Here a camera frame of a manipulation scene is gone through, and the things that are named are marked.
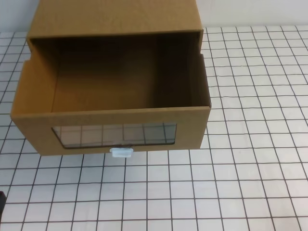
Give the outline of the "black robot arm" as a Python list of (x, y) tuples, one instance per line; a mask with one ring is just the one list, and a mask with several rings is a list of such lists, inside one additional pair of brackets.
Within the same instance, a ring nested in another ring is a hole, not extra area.
[(2, 213), (4, 211), (5, 203), (6, 203), (5, 193), (3, 191), (0, 191), (0, 216), (2, 216)]

